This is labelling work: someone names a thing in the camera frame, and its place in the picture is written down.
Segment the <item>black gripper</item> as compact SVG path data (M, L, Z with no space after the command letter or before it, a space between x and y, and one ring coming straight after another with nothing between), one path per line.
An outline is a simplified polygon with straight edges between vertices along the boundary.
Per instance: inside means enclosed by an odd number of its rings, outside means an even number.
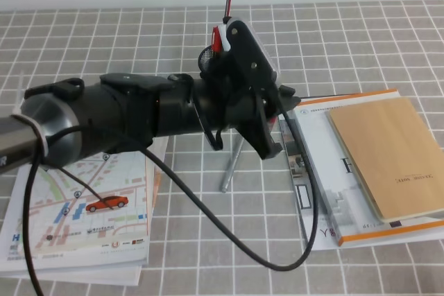
M132 73L107 73L101 84L123 99L124 131L130 137L164 137L175 134L235 128L259 116L260 100L245 92L230 104L216 85L180 73L168 78ZM277 89L277 109L284 115L301 103L296 90Z

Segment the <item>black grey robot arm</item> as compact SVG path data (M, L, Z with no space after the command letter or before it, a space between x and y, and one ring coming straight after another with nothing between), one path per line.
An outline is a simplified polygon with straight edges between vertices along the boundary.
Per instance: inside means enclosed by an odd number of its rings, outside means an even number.
M168 77L108 73L86 85L68 78L25 91L24 102L1 119L1 171L43 160L66 166L97 153L147 148L157 137L202 132L221 150L233 128L262 159L280 152L269 122L298 105L293 88L273 72L185 73Z

